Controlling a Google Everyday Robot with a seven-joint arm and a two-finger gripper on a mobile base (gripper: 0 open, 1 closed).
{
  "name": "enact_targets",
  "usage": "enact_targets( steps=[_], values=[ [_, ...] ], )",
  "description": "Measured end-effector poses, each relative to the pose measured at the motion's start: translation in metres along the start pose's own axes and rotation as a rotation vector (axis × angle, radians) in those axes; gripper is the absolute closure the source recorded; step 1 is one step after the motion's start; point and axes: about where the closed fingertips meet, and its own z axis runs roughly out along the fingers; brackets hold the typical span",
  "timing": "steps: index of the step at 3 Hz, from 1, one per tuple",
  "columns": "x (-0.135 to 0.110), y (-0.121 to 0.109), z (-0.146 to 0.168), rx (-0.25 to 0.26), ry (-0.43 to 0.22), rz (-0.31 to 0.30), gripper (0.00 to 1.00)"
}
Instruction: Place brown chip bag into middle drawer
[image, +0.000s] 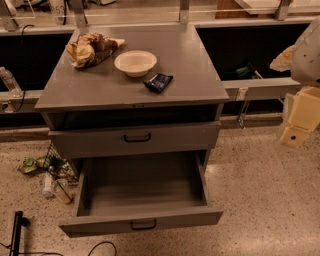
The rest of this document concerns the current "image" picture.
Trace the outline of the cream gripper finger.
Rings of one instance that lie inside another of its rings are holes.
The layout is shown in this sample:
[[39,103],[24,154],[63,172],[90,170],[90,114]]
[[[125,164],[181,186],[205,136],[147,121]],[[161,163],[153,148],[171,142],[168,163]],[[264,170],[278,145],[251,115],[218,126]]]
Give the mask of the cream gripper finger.
[[272,60],[270,68],[275,71],[284,72],[290,69],[292,54],[295,46],[289,46],[282,53],[280,53],[275,59]]
[[280,143],[284,146],[297,148],[300,147],[309,137],[309,133],[295,127],[286,127],[280,136]]

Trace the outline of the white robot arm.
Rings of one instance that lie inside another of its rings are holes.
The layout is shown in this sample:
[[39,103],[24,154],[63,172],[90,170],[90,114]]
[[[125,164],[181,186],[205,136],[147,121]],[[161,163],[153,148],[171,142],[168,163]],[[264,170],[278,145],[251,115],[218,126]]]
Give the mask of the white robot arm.
[[270,64],[276,71],[289,70],[291,78],[302,85],[293,97],[280,143],[301,146],[320,124],[320,17],[317,16],[294,45],[280,53]]

